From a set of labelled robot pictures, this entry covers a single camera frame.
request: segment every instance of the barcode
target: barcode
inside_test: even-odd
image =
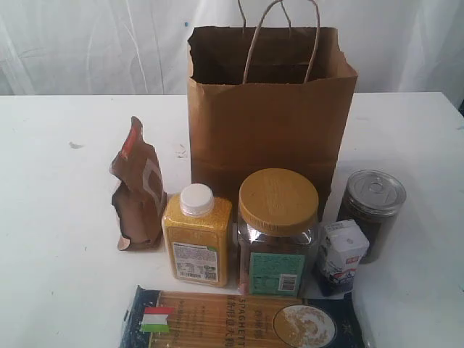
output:
[[[181,272],[181,276],[183,277],[190,277],[190,278],[201,278],[202,276],[199,274],[195,273],[189,273],[189,272]]]
[[[278,282],[279,291],[295,291],[297,287],[296,274],[281,274],[281,279]]]
[[[216,280],[216,273],[205,273],[204,278],[208,280]]]

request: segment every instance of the wooden lid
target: wooden lid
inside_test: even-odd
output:
[[[318,219],[319,196],[303,175],[270,168],[251,174],[240,186],[243,219],[264,234],[293,236]]]

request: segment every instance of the metal can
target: metal can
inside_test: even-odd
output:
[[[378,259],[405,200],[405,188],[390,174],[361,170],[349,177],[337,221],[353,219],[369,240],[361,263]]]

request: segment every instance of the white carton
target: white carton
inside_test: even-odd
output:
[[[368,239],[354,220],[323,227],[316,268],[325,278],[319,277],[324,295],[352,289],[357,265],[368,247]]]

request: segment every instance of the green label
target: green label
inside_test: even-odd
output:
[[[249,293],[296,296],[304,265],[304,255],[252,252]]]

